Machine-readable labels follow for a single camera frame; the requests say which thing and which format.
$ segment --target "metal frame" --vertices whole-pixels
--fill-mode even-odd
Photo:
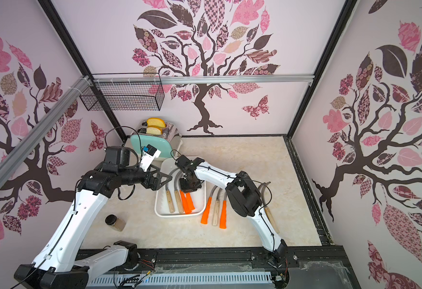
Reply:
[[[20,141],[16,147],[9,153],[6,159],[0,163],[0,188],[6,183],[11,175],[23,163],[36,145],[42,141],[42,138],[50,128],[64,114],[68,107],[80,95],[80,92],[89,87],[88,77],[79,78],[72,89],[68,89],[50,111],[42,117],[39,123],[30,131],[30,133]]]

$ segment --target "beige countertop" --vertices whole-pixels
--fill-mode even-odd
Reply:
[[[321,245],[283,137],[197,137],[182,140],[182,154],[199,156],[226,171],[246,171],[253,180],[270,181],[273,199],[269,208],[288,246]],[[207,183],[207,196],[213,186]],[[132,187],[122,186],[122,197],[131,190]],[[254,226],[233,211],[229,202],[227,229],[220,229],[211,225],[215,200],[211,204],[208,224],[203,225],[200,223],[201,215],[158,217],[154,212],[155,195],[156,192],[146,190],[140,184],[135,187],[133,196],[125,201],[119,200],[115,191],[92,223],[81,248],[103,248],[119,240],[135,243],[139,248],[261,246]],[[109,214],[126,221],[122,232],[104,223]]]

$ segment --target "wire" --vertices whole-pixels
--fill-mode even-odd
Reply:
[[[77,190],[77,188],[78,188],[78,185],[79,185],[79,182],[80,181],[82,181],[82,179],[79,179],[77,182],[76,182],[76,185],[74,186],[74,208],[73,208],[73,211],[76,213],[76,190]],[[63,234],[65,233],[65,231],[66,231],[66,229],[68,228],[68,226],[69,226],[69,223],[71,222],[71,219],[73,218],[73,216],[74,216],[74,214],[71,214],[71,216],[69,217],[69,221],[68,221],[68,223],[67,223],[67,225],[66,225],[66,227],[63,229],[63,232],[61,233],[61,235],[60,235],[60,237],[58,238],[58,240],[57,240],[57,242],[55,243],[55,245],[52,247],[52,249],[50,250],[50,252],[47,254],[47,256],[48,255],[50,255],[51,253],[52,253],[52,251],[55,249],[55,247],[57,246],[57,244],[58,244],[58,242],[60,241],[60,239],[62,238],[62,236],[63,236]],[[39,269],[41,266],[42,266],[42,264],[44,264],[44,262],[46,261],[47,259],[46,258],[44,258],[44,260],[39,264],[39,266],[37,266],[36,267],[36,269],[34,269],[29,275],[27,275],[23,280],[21,280],[18,284],[16,284],[15,286],[13,286],[12,288],[10,288],[10,289],[13,289],[13,288],[15,288],[16,286],[18,286],[18,285],[20,285],[21,283],[23,283],[26,279],[28,279],[29,278],[29,276],[31,276],[31,275],[33,275],[36,271],[37,271],[37,269]]]

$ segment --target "jar lid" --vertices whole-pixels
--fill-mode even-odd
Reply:
[[[109,215],[108,217],[106,217],[106,219],[105,219],[105,223],[107,224],[107,225],[114,225],[115,223],[116,223],[116,216],[115,215]]]

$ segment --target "wire basket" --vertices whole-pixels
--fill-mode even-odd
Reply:
[[[132,74],[139,77],[96,79],[94,85],[113,111],[159,111],[164,100],[159,73]],[[139,81],[142,76],[147,77],[146,81]],[[90,87],[82,92],[81,100],[88,111],[103,110]]]

